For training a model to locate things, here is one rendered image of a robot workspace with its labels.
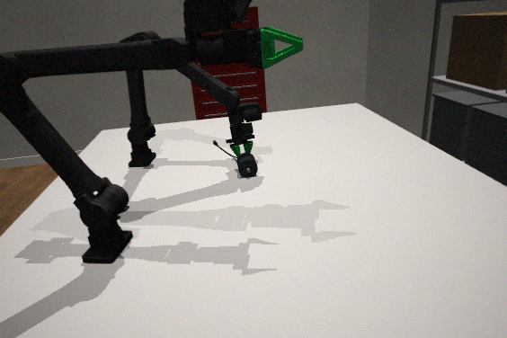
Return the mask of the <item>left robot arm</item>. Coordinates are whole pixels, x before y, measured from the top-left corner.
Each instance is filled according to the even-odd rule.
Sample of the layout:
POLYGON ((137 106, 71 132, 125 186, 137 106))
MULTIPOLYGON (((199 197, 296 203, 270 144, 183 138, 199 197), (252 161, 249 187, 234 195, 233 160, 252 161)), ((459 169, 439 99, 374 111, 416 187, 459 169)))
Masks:
MULTIPOLYGON (((119 42, 158 39, 162 38, 154 31, 145 31, 131 35, 119 42)), ((247 140, 253 138, 254 130, 251 121, 262 119, 262 111, 258 102, 240 103, 240 94, 237 90, 217 80, 217 78, 193 62, 176 70, 203 88, 226 107, 226 110, 229 111, 227 114, 230 125, 237 124, 230 126, 232 139, 242 138, 243 140, 247 140), (240 124, 245 121, 250 123, 240 124)), ((148 148, 147 142, 156 135, 156 128, 151 123, 151 119, 147 114, 143 70, 130 70, 126 71, 126 73, 131 110, 130 130, 127 135, 132 148, 129 167, 149 166, 156 158, 156 153, 152 153, 152 150, 148 148)))

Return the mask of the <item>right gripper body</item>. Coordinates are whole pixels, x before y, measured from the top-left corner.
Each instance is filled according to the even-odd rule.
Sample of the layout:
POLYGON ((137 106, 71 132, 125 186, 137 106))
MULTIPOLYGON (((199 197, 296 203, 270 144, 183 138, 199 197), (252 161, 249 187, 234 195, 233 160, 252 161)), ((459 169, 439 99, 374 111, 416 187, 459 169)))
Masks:
POLYGON ((221 54, 226 64, 249 63, 249 67, 262 69, 261 29, 247 31, 248 49, 223 50, 221 36, 221 54), (256 34, 255 34, 256 33, 256 34), (259 57, 258 57, 259 52, 259 57), (250 62, 249 62, 249 56, 250 62))

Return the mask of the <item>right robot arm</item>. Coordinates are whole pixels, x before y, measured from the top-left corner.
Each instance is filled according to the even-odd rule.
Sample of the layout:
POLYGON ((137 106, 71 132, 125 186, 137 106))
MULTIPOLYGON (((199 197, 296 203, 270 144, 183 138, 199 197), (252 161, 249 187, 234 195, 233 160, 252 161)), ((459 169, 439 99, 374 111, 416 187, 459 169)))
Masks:
POLYGON ((73 193, 74 205, 80 210, 80 218, 89 232, 90 247, 82 255, 84 263, 115 262, 133 237, 132 231, 122 230, 117 222, 118 215, 129 208, 129 195, 107 177, 96 175, 84 163, 31 101, 22 87, 27 80, 24 78, 170 70, 195 60, 202 66, 226 64, 221 54, 221 36, 223 50, 248 49, 246 32, 253 28, 229 30, 232 30, 231 22, 242 23, 251 2, 185 0, 185 38, 0 53, 0 112, 73 193), (201 36, 220 28, 223 28, 221 35, 201 36))

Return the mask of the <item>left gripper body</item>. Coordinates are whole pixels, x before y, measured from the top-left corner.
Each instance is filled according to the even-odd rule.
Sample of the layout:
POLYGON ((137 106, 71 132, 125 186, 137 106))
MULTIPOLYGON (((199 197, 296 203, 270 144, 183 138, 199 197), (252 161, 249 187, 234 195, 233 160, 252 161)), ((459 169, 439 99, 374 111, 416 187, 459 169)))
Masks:
MULTIPOLYGON (((232 124, 230 126, 235 126, 235 125, 237 125, 237 124, 232 124)), ((243 140, 242 138, 236 138, 236 139, 231 138, 231 139, 226 140, 226 142, 229 143, 230 146, 238 146, 238 145, 242 145, 242 144, 246 144, 246 143, 251 143, 250 141, 253 142, 252 140, 247 141, 245 139, 243 140), (230 141, 230 143, 229 143, 229 141, 230 141), (234 144, 231 144, 231 143, 234 143, 234 144)))

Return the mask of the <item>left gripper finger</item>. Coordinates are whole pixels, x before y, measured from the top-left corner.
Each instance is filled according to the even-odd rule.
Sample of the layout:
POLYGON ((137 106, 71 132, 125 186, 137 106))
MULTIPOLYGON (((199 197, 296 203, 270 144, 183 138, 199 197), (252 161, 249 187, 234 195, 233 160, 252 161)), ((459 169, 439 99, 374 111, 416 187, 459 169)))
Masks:
POLYGON ((241 152, 240 152, 240 146, 230 146, 230 148, 233 150, 233 152, 236 154, 236 157, 239 157, 241 155, 241 152), (234 150, 234 148, 237 150, 234 150))
POLYGON ((252 150, 252 147, 253 147, 253 142, 246 143, 246 144, 243 144, 243 145, 244 145, 245 152, 251 154, 251 150, 252 150))

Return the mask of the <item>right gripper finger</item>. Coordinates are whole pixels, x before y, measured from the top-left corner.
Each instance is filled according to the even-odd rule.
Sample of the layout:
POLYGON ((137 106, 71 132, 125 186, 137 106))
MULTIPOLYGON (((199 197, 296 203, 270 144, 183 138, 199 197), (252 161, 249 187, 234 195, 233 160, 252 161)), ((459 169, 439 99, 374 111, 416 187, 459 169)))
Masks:
POLYGON ((272 31, 261 29, 261 49, 262 69, 265 69, 303 50, 303 41, 295 40, 272 31), (286 42, 288 44, 294 45, 295 48, 286 51, 275 58, 271 58, 270 39, 286 42))
MULTIPOLYGON (((279 30, 273 29, 273 28, 271 28, 271 27, 266 27, 266 30, 267 30, 267 31, 273 31, 273 32, 276 32, 276 33, 278 33, 278 34, 281 34, 281 35, 284 35, 284 36, 287 36, 287 37, 290 37, 290 38, 293 38, 293 39, 296 39, 296 40, 301 40, 301 41, 303 41, 303 39, 302 39, 302 38, 300 38, 300 37, 297 37, 297 36, 294 36, 294 35, 288 34, 288 33, 284 32, 284 31, 279 31, 279 30)), ((282 53, 284 53, 284 52, 286 52, 286 51, 288 51, 288 50, 290 50, 290 49, 294 49, 294 48, 295 48, 295 46, 294 46, 294 45, 291 45, 291 46, 289 46, 289 47, 287 47, 287 48, 285 48, 285 49, 282 49, 282 50, 280 50, 280 51, 276 52, 276 51, 275 51, 275 47, 274 47, 274 39, 270 39, 270 48, 271 48, 271 58, 275 58, 275 57, 277 57, 278 55, 280 55, 280 54, 282 54, 282 53)))

